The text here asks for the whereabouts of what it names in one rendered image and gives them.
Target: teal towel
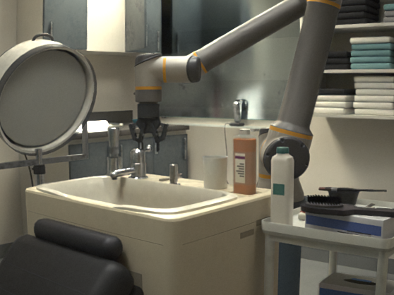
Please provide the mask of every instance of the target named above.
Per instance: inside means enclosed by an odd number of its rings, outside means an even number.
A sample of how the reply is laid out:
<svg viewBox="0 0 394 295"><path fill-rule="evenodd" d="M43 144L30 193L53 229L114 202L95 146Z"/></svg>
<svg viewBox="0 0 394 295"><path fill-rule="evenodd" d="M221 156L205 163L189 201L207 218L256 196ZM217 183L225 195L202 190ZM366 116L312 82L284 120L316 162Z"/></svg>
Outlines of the teal towel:
<svg viewBox="0 0 394 295"><path fill-rule="evenodd" d="M394 56L393 50L352 50L352 56Z"/></svg>
<svg viewBox="0 0 394 295"><path fill-rule="evenodd" d="M385 64L394 64L394 56L354 56L350 58L350 62L352 64L359 64L359 63L385 63Z"/></svg>
<svg viewBox="0 0 394 295"><path fill-rule="evenodd" d="M394 50L394 44L386 42L384 44L352 44L352 50Z"/></svg>
<svg viewBox="0 0 394 295"><path fill-rule="evenodd" d="M394 68L394 64L351 64L352 69Z"/></svg>
<svg viewBox="0 0 394 295"><path fill-rule="evenodd" d="M384 11L394 11L394 4L385 4L383 8Z"/></svg>

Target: blue and white box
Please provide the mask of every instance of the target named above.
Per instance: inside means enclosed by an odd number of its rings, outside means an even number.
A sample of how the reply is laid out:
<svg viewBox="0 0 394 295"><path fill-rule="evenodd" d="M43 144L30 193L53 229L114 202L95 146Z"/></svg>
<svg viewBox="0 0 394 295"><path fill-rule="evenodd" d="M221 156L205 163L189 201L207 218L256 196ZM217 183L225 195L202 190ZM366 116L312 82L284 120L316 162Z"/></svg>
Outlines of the blue and white box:
<svg viewBox="0 0 394 295"><path fill-rule="evenodd" d="M305 227L385 239L394 237L393 217L337 216L306 213Z"/></svg>
<svg viewBox="0 0 394 295"><path fill-rule="evenodd" d="M376 280L333 273L319 284L319 295L375 295ZM386 295L394 295L394 282L387 281Z"/></svg>

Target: sink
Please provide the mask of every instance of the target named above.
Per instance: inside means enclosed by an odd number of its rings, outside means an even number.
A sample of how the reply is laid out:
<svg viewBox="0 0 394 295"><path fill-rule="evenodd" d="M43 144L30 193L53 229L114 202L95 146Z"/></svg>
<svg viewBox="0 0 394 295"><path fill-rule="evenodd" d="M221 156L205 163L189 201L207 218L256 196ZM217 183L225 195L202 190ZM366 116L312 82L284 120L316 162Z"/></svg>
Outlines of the sink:
<svg viewBox="0 0 394 295"><path fill-rule="evenodd" d="M37 186L37 190L77 201L95 200L115 209L155 214L185 213L238 198L225 191L158 182L158 176L116 180L95 176L45 183Z"/></svg>
<svg viewBox="0 0 394 295"><path fill-rule="evenodd" d="M119 262L145 295L261 295L270 189L254 195L95 176L26 189L28 233L42 218L118 236Z"/></svg>

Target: teal cap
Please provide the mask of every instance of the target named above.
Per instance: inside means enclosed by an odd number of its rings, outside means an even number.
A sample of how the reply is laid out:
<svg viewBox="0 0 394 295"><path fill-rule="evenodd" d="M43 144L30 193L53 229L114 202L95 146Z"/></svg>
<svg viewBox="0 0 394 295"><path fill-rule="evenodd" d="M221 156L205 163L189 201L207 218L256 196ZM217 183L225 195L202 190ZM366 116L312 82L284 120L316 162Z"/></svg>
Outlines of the teal cap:
<svg viewBox="0 0 394 295"><path fill-rule="evenodd" d="M279 154L288 154L289 153L289 147L288 146L278 146L276 148L276 153Z"/></svg>

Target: brown liquid bottle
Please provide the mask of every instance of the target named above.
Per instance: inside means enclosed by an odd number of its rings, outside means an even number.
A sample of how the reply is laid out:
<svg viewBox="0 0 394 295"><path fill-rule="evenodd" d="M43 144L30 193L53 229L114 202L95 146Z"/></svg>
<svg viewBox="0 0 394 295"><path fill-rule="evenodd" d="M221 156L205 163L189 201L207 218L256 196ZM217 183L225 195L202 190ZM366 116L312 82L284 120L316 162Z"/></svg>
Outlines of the brown liquid bottle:
<svg viewBox="0 0 394 295"><path fill-rule="evenodd" d="M256 138L250 129L241 129L234 138L234 193L256 193Z"/></svg>

